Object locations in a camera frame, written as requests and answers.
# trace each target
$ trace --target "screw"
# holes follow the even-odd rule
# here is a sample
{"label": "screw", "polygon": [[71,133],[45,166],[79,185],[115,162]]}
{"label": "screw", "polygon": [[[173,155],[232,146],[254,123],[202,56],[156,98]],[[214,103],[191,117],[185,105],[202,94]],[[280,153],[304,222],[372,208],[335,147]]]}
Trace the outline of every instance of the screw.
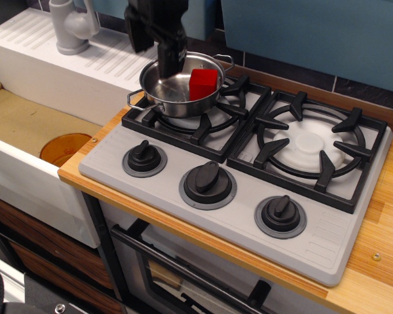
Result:
{"label": "screw", "polygon": [[57,304],[55,307],[55,313],[56,314],[61,314],[66,310],[66,306],[64,304]]}
{"label": "screw", "polygon": [[374,259],[376,262],[378,262],[378,261],[381,260],[381,255],[380,255],[379,253],[375,253],[375,254],[373,255],[373,259]]}

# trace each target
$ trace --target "gray faucet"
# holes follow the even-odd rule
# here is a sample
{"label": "gray faucet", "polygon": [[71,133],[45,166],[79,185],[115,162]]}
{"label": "gray faucet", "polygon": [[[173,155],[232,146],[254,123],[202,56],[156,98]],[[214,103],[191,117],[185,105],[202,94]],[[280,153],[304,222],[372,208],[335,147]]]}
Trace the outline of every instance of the gray faucet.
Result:
{"label": "gray faucet", "polygon": [[85,51],[88,39],[99,32],[92,0],[83,0],[87,13],[78,13],[73,0],[50,0],[50,12],[57,36],[57,49],[72,55]]}

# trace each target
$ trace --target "white burner cap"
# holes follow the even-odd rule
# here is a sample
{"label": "white burner cap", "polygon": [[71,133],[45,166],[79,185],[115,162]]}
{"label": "white burner cap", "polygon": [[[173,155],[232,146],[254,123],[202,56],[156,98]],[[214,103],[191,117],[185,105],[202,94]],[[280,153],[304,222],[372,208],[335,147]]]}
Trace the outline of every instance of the white burner cap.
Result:
{"label": "white burner cap", "polygon": [[290,143],[275,158],[294,169],[306,172],[320,172],[320,151],[324,150],[336,169],[343,163],[345,153],[333,146],[334,141],[343,141],[332,132],[327,122],[305,118],[288,124],[288,130],[280,130],[274,141],[290,139]]}

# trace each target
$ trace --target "red block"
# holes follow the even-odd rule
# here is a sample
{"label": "red block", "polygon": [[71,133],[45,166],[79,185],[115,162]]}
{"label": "red block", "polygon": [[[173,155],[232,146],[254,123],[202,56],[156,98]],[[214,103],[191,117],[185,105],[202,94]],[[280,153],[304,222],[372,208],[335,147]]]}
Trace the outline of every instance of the red block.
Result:
{"label": "red block", "polygon": [[193,69],[189,79],[189,100],[205,98],[217,90],[218,71]]}

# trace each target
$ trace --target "black knob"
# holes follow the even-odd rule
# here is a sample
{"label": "black knob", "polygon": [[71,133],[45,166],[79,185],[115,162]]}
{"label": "black knob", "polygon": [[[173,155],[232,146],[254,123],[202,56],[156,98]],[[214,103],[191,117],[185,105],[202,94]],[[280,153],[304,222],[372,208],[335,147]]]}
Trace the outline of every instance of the black knob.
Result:
{"label": "black knob", "polygon": [[162,158],[158,150],[148,141],[142,141],[128,155],[128,166],[137,172],[148,172],[155,169]]}
{"label": "black knob", "polygon": [[213,204],[224,200],[231,191],[232,182],[217,162],[207,162],[192,169],[183,183],[185,193],[192,200]]}
{"label": "black knob", "polygon": [[288,232],[300,223],[300,212],[288,195],[269,200],[262,208],[262,221],[272,230]]}

